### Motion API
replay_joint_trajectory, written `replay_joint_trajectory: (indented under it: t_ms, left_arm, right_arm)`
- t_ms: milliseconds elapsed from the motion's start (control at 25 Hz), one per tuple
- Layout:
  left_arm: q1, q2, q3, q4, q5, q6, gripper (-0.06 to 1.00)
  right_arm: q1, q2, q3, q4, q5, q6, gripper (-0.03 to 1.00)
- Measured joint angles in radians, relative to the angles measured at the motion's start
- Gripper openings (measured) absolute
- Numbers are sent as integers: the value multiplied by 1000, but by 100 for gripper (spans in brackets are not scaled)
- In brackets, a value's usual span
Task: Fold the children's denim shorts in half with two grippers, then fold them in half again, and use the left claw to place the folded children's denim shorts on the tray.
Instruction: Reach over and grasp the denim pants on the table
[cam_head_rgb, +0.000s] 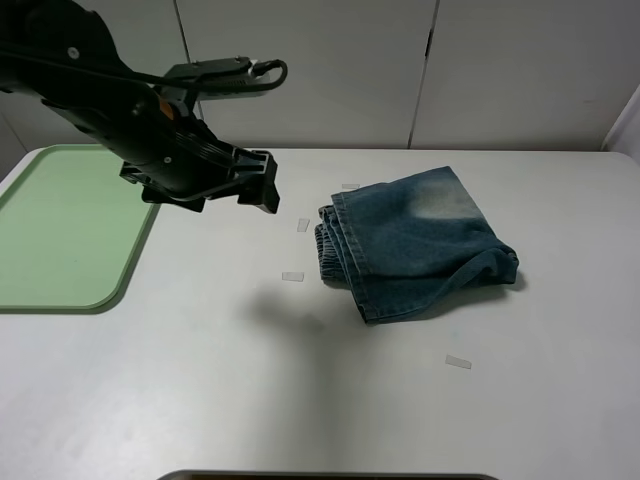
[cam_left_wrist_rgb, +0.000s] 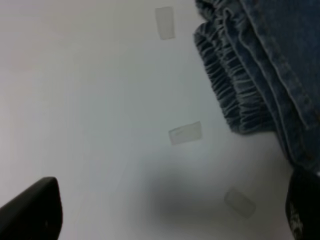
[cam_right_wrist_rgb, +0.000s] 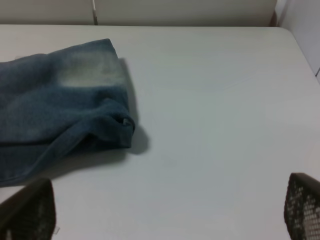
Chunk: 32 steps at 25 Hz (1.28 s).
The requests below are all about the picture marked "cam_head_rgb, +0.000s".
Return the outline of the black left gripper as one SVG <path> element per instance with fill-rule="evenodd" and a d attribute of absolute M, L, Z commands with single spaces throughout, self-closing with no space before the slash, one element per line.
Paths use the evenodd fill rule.
<path fill-rule="evenodd" d="M 76 89 L 74 116 L 94 139 L 143 174 L 150 188 L 174 201 L 236 196 L 239 205 L 278 211 L 278 164 L 270 152 L 243 150 L 234 167 L 236 180 L 230 179 L 228 166 L 178 143 L 176 125 L 151 89 Z"/>

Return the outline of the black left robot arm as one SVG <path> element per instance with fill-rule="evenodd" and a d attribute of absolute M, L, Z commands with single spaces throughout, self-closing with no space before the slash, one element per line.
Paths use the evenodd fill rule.
<path fill-rule="evenodd" d="M 281 60 L 244 56 L 143 74 L 121 60 L 102 18 L 73 1 L 1 5 L 2 90 L 37 97 L 120 157 L 121 177 L 141 185 L 151 204 L 199 212 L 209 200 L 236 197 L 242 205 L 277 211 L 271 153 L 220 140 L 194 111 L 200 101 L 278 88 L 272 71 L 288 74 Z"/>

